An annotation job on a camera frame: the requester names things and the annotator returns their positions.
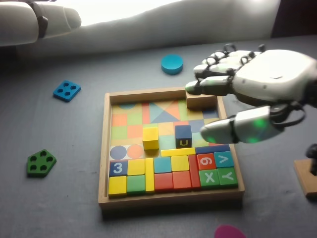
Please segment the table surface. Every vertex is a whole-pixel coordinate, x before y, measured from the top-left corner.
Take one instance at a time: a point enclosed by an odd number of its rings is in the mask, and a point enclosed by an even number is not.
[[[295,50],[317,59],[317,36],[237,42],[238,49]],[[221,224],[248,237],[316,236],[317,204],[301,190],[293,162],[316,142],[317,110],[304,123],[257,144],[238,144],[246,192],[242,206],[201,204],[102,214],[98,206],[104,96],[107,92],[178,87],[223,44],[48,59],[6,65],[0,80],[0,237],[213,237]],[[165,75],[160,60],[179,54],[184,69]],[[63,81],[80,84],[70,102],[52,97]],[[249,106],[224,97],[227,115]],[[26,159],[49,150],[57,163],[44,179],[26,177]]]

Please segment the yellow rectangular block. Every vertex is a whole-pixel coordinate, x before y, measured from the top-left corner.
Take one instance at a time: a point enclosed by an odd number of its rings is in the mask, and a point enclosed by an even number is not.
[[[128,161],[128,175],[143,175],[145,173],[145,160],[136,159]]]
[[[154,161],[153,158],[145,159],[145,191],[154,192]]]
[[[189,162],[187,155],[172,156],[172,171],[187,171],[189,170]]]
[[[145,150],[155,150],[159,148],[159,130],[157,127],[143,128],[143,147]]]
[[[127,176],[109,178],[109,196],[125,195],[127,193]]]
[[[164,156],[178,156],[178,155],[195,155],[195,148],[182,148],[182,149],[171,149],[171,150],[162,150],[160,155]]]

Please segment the blue round block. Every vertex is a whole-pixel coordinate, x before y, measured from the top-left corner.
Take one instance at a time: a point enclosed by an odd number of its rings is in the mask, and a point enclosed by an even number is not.
[[[178,55],[167,55],[161,61],[161,67],[164,73],[175,75],[183,70],[183,59]]]

